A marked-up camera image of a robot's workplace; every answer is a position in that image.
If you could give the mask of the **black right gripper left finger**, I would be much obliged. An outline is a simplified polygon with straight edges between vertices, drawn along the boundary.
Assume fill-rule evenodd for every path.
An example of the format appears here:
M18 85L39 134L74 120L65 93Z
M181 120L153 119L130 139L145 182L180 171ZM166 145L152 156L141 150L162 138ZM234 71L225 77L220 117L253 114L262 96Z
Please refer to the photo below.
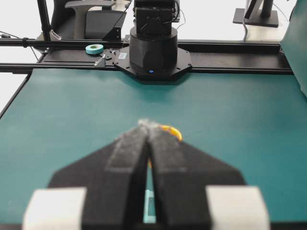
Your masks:
M55 171L33 192L25 230L125 230L142 220L148 131L139 126Z

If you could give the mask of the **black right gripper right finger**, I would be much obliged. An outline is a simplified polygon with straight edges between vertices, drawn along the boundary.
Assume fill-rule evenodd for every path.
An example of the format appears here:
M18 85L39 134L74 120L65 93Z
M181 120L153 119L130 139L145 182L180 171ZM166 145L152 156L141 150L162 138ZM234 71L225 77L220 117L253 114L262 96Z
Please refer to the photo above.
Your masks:
M166 230L268 230L261 190L240 170L149 125L157 221Z

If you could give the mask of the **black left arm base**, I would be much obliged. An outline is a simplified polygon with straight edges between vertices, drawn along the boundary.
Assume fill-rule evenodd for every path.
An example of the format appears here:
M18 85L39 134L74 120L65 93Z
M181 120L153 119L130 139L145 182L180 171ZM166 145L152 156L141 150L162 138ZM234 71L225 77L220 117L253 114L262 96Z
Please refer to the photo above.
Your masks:
M176 81L192 69L191 55L178 47L129 46L116 53L114 66L140 81Z

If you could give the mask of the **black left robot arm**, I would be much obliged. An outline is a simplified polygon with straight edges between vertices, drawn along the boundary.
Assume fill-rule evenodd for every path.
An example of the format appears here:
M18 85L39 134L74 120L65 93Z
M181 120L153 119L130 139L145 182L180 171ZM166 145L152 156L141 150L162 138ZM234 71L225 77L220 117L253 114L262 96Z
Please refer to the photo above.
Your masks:
M170 70L177 63L176 0L135 0L135 26L130 30L130 63L150 74Z

